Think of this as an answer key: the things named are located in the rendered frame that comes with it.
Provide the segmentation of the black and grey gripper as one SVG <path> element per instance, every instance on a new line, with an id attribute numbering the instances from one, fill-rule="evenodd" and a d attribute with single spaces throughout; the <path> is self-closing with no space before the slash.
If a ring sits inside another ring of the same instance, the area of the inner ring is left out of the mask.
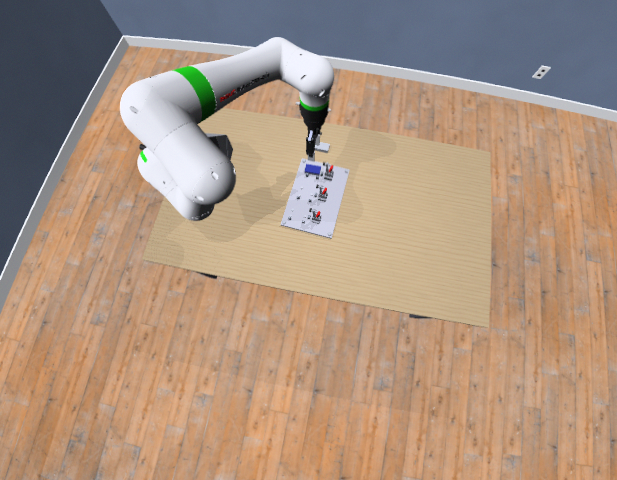
<path id="1" fill-rule="evenodd" d="M 304 120 L 305 125 L 308 127 L 307 130 L 309 131 L 308 137 L 306 137 L 306 155 L 308 155 L 308 161 L 314 162 L 315 161 L 315 151 L 314 151 L 315 145 L 318 145 L 318 146 L 320 145 L 320 135 L 322 135 L 322 132 L 320 132 L 320 130 L 321 130 L 321 126 L 325 123 L 325 119 L 323 121 L 316 122 L 316 123 L 309 122 L 305 120 L 304 118 L 303 120 Z"/>

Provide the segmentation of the blue rectangular block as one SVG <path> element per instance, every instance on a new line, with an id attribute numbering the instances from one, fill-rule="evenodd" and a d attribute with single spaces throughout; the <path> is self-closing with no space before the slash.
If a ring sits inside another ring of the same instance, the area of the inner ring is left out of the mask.
<path id="1" fill-rule="evenodd" d="M 310 175 L 320 175 L 321 166 L 306 164 L 305 174 L 309 173 Z"/>

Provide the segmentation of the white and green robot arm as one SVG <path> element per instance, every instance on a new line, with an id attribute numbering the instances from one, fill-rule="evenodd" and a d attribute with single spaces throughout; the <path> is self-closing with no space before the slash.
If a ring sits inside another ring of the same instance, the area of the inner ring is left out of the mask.
<path id="1" fill-rule="evenodd" d="M 144 149 L 139 171 L 186 219 L 206 219 L 236 183 L 232 162 L 198 124 L 275 80 L 299 90 L 296 105 L 305 120 L 320 122 L 331 111 L 331 63 L 281 37 L 235 56 L 143 79 L 123 93 L 122 119 L 147 147 L 139 146 Z M 188 198 L 180 201 L 181 193 Z"/>

